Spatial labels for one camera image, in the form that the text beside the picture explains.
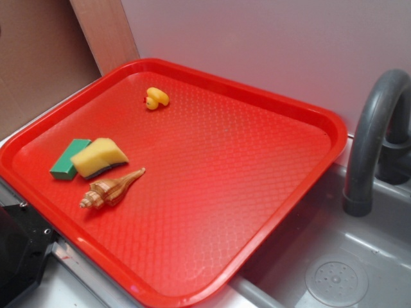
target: red tray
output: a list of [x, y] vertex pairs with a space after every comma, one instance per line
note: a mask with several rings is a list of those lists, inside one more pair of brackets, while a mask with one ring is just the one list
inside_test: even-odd
[[[170, 97], [148, 110], [148, 87]], [[73, 139], [109, 137], [146, 173], [115, 207], [49, 170]], [[0, 149], [0, 175], [136, 300], [195, 304], [220, 289], [345, 146], [332, 112], [162, 60], [126, 64]]]

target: yellow sponge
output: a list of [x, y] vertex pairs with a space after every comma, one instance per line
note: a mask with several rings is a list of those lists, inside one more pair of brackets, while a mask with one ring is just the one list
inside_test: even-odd
[[90, 179], [108, 169], [126, 164], [128, 158], [110, 138], [97, 138], [71, 157], [71, 162], [82, 177]]

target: drain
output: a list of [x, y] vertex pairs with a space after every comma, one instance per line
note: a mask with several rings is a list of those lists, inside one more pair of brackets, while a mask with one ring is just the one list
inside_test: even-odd
[[368, 278], [354, 258], [324, 255], [309, 266], [306, 285], [311, 295], [323, 304], [348, 307], [364, 297], [368, 289]]

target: spiral seashell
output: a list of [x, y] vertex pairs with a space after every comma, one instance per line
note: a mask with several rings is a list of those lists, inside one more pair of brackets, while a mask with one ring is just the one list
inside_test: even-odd
[[104, 204], [115, 206], [124, 198], [130, 185], [145, 171], [145, 168], [141, 168], [121, 178], [108, 178], [90, 184], [90, 190], [85, 193], [80, 207], [100, 209]]

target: sink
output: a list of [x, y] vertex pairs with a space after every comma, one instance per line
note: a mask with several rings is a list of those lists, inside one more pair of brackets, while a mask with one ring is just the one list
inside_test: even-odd
[[352, 217], [342, 210], [344, 178], [333, 165], [232, 287], [263, 297], [259, 307], [411, 307], [410, 195], [376, 180], [372, 212]]

